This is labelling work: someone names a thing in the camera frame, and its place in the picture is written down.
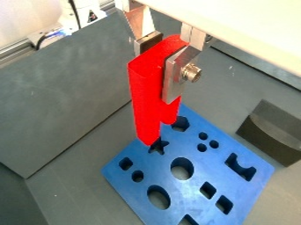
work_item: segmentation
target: hole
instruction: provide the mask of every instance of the hole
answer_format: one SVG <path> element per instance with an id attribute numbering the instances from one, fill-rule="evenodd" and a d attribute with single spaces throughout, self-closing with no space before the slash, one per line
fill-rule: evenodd
<path id="1" fill-rule="evenodd" d="M 223 214 L 228 214 L 232 203 L 231 201 L 221 195 L 215 203 L 216 208 L 220 210 Z"/>
<path id="2" fill-rule="evenodd" d="M 183 219 L 179 221 L 179 225 L 199 225 L 188 214 L 184 215 Z"/>
<path id="3" fill-rule="evenodd" d="M 256 169 L 251 166 L 248 168 L 243 168 L 238 164 L 238 155 L 231 153 L 224 165 L 246 180 L 250 181 L 256 173 Z"/>
<path id="4" fill-rule="evenodd" d="M 192 163 L 187 158 L 176 158 L 171 163 L 169 170 L 176 179 L 187 180 L 193 172 Z"/>
<path id="5" fill-rule="evenodd" d="M 164 155 L 164 147 L 168 144 L 169 143 L 163 141 L 159 137 L 157 140 L 151 144 L 149 149 L 148 149 L 148 153 L 157 152 L 160 155 Z"/>
<path id="6" fill-rule="evenodd" d="M 132 179 L 132 181 L 139 183 L 143 180 L 143 172 L 141 171 L 132 172 L 131 179 Z"/>
<path id="7" fill-rule="evenodd" d="M 207 150 L 207 146 L 204 144 L 197 145 L 197 151 L 204 152 Z"/>
<path id="8" fill-rule="evenodd" d="M 209 143 L 208 143 L 208 145 L 209 145 L 209 147 L 211 147 L 212 149 L 216 149 L 217 146 L 219 146 L 219 144 L 217 144 L 217 142 L 216 142 L 215 140 L 211 140 Z"/>
<path id="9" fill-rule="evenodd" d="M 176 121 L 171 124 L 171 128 L 175 131 L 184 132 L 187 128 L 189 127 L 189 123 L 185 117 L 177 116 Z"/>
<path id="10" fill-rule="evenodd" d="M 200 140 L 207 140 L 207 138 L 208 138 L 208 135 L 204 132 L 200 132 L 199 133 L 199 139 Z"/>
<path id="11" fill-rule="evenodd" d="M 132 161 L 128 157 L 124 157 L 120 161 L 118 161 L 118 166 L 120 168 L 125 171 L 129 169 L 129 167 L 132 166 Z"/>
<path id="12" fill-rule="evenodd" d="M 147 190 L 149 203 L 159 209 L 169 207 L 169 196 L 160 186 L 152 185 Z"/>
<path id="13" fill-rule="evenodd" d="M 203 196 L 209 200 L 212 195 L 216 192 L 215 187 L 208 183 L 204 182 L 201 187 L 199 188 L 199 192 L 203 194 Z"/>

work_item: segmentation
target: gray wall panel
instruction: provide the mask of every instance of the gray wall panel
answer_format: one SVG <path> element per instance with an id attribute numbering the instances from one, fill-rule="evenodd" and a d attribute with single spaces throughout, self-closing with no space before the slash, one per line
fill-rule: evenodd
<path id="1" fill-rule="evenodd" d="M 23 178 L 129 101 L 131 58 L 113 15 L 0 70 L 0 162 Z"/>

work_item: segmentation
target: white panel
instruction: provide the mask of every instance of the white panel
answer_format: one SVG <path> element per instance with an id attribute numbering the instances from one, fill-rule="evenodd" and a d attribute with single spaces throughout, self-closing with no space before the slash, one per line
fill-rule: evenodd
<path id="1" fill-rule="evenodd" d="M 60 17 L 58 0 L 0 1 L 0 47 L 54 24 Z"/>
<path id="2" fill-rule="evenodd" d="M 137 0 L 301 76 L 299 0 Z"/>

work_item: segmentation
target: star-shaped hole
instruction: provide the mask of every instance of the star-shaped hole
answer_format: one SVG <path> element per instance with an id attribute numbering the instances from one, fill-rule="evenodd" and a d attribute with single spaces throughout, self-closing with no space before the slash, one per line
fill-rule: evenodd
<path id="1" fill-rule="evenodd" d="M 169 143 L 163 141 L 159 137 L 157 140 L 151 144 L 149 149 L 148 149 L 148 153 L 157 152 L 160 155 L 164 155 L 164 147 L 168 144 Z"/>

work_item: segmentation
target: small round hole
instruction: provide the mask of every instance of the small round hole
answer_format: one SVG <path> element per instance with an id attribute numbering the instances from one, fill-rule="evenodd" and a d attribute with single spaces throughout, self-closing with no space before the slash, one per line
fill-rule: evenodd
<path id="1" fill-rule="evenodd" d="M 204 144 L 197 145 L 197 151 L 204 152 L 207 150 L 207 146 Z"/>
<path id="2" fill-rule="evenodd" d="M 212 149 L 217 148 L 217 142 L 215 140 L 209 141 L 208 145 Z"/>
<path id="3" fill-rule="evenodd" d="M 132 172 L 131 179 L 133 182 L 139 183 L 143 180 L 143 172 L 141 171 Z"/>
<path id="4" fill-rule="evenodd" d="M 199 133 L 199 139 L 200 140 L 207 140 L 207 138 L 208 138 L 208 135 L 204 132 L 200 132 Z"/>

